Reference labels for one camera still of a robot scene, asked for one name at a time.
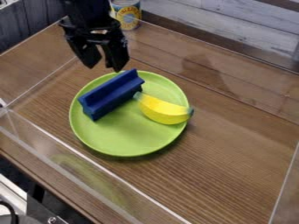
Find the blue toy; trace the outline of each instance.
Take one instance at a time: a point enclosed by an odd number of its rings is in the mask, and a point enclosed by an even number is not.
[[[137,92],[142,92],[146,81],[138,76],[137,70],[129,70],[94,88],[81,98],[79,103],[86,115],[97,121],[122,103],[133,99]]]

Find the banana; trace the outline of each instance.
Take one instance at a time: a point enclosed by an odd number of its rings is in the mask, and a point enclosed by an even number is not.
[[[134,98],[139,101],[139,108],[145,115],[158,123],[182,123],[193,116],[193,108],[162,101],[149,94],[137,92]]]

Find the clear acrylic box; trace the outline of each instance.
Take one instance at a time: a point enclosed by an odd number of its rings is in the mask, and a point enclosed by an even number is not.
[[[299,76],[142,21],[126,36],[126,69],[165,75],[195,108],[177,143],[129,160],[82,145],[71,101],[113,70],[82,65],[55,24],[0,58],[2,154],[95,222],[267,223],[298,142]]]

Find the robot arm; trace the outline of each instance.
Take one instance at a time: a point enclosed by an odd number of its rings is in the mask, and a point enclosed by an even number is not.
[[[110,16],[109,0],[62,0],[69,17],[61,21],[66,39],[83,64],[93,68],[101,61],[102,46],[107,67],[119,72],[130,60],[127,38],[121,23]]]

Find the plate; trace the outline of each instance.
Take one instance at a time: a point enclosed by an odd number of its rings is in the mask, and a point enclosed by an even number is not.
[[[70,106],[70,126],[79,140],[95,151],[110,156],[137,157],[159,151],[182,134],[187,122],[165,125],[150,120],[138,107],[127,101],[95,122],[83,113],[79,97],[118,73],[95,79],[77,94]],[[189,107],[189,100],[178,85],[157,73],[138,71],[145,79],[145,93],[165,101]]]

